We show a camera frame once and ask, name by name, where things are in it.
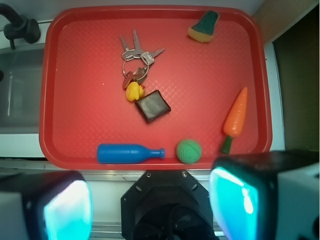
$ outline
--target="toy bottle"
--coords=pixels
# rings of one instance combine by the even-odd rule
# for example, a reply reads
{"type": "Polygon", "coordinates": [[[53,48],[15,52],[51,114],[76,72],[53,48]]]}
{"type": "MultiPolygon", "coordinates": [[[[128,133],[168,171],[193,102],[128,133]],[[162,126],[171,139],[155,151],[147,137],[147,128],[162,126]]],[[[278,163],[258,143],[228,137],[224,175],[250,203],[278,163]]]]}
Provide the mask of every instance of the toy bottle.
{"type": "Polygon", "coordinates": [[[165,158],[165,149],[149,149],[139,144],[100,144],[97,149],[101,164],[137,164],[150,158],[165,158]]]}

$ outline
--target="key ring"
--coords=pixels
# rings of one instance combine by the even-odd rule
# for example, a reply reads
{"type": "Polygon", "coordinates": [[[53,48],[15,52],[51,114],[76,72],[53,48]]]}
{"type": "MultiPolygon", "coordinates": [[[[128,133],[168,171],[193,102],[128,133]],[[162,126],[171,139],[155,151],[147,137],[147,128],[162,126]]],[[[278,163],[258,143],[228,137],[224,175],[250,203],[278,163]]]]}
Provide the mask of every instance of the key ring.
{"type": "MultiPolygon", "coordinates": [[[[126,62],[128,62],[128,61],[124,61],[123,64],[122,64],[122,73],[123,73],[123,75],[124,75],[125,78],[128,76],[127,73],[126,73],[126,70],[125,70],[125,64],[126,64],[126,62]]],[[[146,65],[144,66],[144,71],[145,71],[145,73],[144,73],[140,78],[136,79],[135,82],[138,82],[139,80],[143,79],[143,78],[147,75],[147,73],[148,73],[148,71],[149,71],[149,64],[146,64],[146,65]]]]}

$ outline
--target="green textured ball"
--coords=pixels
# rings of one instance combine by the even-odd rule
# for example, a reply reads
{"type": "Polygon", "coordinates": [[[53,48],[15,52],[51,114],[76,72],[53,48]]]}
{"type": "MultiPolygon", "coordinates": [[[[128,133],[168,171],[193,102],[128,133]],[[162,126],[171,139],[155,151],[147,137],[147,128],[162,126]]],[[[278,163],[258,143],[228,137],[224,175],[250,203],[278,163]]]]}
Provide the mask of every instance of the green textured ball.
{"type": "Polygon", "coordinates": [[[202,150],[199,143],[192,139],[182,140],[176,147],[176,155],[184,164],[194,164],[201,158],[202,150]]]}

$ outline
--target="green panel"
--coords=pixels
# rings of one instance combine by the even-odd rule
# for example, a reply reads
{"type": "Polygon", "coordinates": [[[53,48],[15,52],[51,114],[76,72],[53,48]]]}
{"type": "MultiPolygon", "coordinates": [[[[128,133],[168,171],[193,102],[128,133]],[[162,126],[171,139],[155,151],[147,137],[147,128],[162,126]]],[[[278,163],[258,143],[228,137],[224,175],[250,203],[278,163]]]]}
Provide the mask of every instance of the green panel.
{"type": "Polygon", "coordinates": [[[319,5],[273,44],[285,148],[319,151],[319,5]]]}

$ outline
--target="faucet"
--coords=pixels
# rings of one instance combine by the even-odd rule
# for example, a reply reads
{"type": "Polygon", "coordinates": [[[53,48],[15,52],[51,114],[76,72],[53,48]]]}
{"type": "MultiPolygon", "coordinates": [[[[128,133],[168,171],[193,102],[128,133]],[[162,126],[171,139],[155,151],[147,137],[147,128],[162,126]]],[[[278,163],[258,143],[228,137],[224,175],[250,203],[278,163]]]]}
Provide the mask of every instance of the faucet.
{"type": "Polygon", "coordinates": [[[24,15],[19,15],[12,7],[0,3],[0,15],[9,20],[9,24],[4,26],[4,36],[10,40],[10,47],[14,50],[14,39],[24,39],[28,44],[34,44],[40,39],[41,32],[39,24],[34,19],[28,19],[24,15]]]}

